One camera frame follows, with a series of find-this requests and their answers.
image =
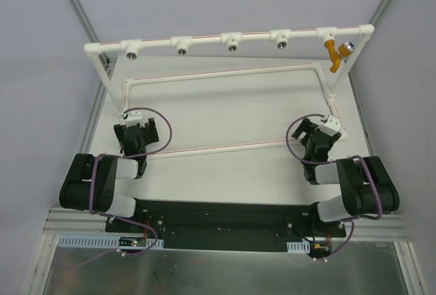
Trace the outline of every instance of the white wall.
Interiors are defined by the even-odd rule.
[[[102,42],[175,35],[283,28],[349,27],[368,23],[380,0],[81,0]],[[146,53],[175,55],[174,49]],[[229,56],[225,46],[196,46],[191,55]],[[239,57],[328,58],[319,40],[242,44]]]
[[[0,294],[19,294],[98,86],[67,0],[0,0]]]
[[[436,0],[394,0],[353,81],[369,139],[400,193],[420,265],[436,294]]]

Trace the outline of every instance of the metal frame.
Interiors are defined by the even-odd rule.
[[[90,42],[98,42],[96,33],[93,30],[92,24],[89,21],[79,0],[68,0],[73,11],[84,29],[84,32]],[[369,23],[376,25],[380,18],[386,12],[387,7],[392,0],[381,0],[375,13],[372,15]],[[109,78],[112,76],[113,67],[116,60],[110,61],[104,55],[100,58],[100,62],[107,69]],[[95,103],[91,111],[89,122],[84,133],[83,141],[80,146],[80,151],[88,152],[99,113],[102,109],[102,104],[106,92],[100,84]],[[362,121],[364,131],[366,131],[364,120],[361,115],[358,99],[355,99],[358,104],[359,115]],[[370,153],[372,153],[371,145],[369,144]],[[44,291],[45,282],[47,279],[48,270],[52,263],[52,258],[55,252],[56,244],[62,234],[99,234],[106,235],[104,232],[105,219],[88,213],[78,211],[69,211],[62,208],[52,208],[49,212],[42,237],[35,254],[30,273],[27,277],[24,294],[39,295]],[[137,236],[137,234],[124,234],[123,236]],[[356,229],[354,231],[353,241],[394,241],[403,276],[406,281],[407,289],[410,294],[421,295],[428,294],[425,284],[422,282],[422,273],[416,259],[413,244],[410,242],[410,235],[404,223],[404,218],[400,215],[387,215],[381,221],[356,221]]]

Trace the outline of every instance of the gray floor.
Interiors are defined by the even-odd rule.
[[[74,265],[99,249],[58,248],[53,262]],[[350,243],[328,263],[306,255],[154,250],[117,253],[77,269],[52,265],[49,294],[407,294],[392,243]]]

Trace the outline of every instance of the white tabletop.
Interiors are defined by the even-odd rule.
[[[272,67],[310,63],[312,60],[246,59],[210,57],[119,57],[112,82],[121,95],[126,78],[148,78],[231,69]],[[322,64],[327,81],[329,61]],[[368,155],[356,103],[349,80],[335,98],[348,139],[337,142],[331,159]],[[235,144],[284,140],[288,125],[309,113],[329,114],[320,82],[313,70],[251,74],[205,80],[185,80],[131,88],[129,107],[145,106],[164,114],[174,137],[165,152]],[[156,115],[160,142],[168,139],[166,124]],[[119,123],[116,108],[106,96],[91,153],[119,153],[113,125]],[[303,154],[303,147],[294,145]],[[302,164],[294,159],[284,142],[279,147],[206,155],[170,157],[150,155],[140,180],[117,181],[116,191],[126,196],[152,200],[238,202],[268,204],[311,204],[340,194],[338,185],[310,185]]]

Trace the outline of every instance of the elbow fitting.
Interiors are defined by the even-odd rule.
[[[339,66],[341,65],[341,56],[334,49],[334,40],[328,40],[326,43],[324,43],[324,46],[328,50],[328,54],[330,55],[330,60],[333,63],[332,67],[330,68],[330,71],[332,73],[335,73],[337,72]]]

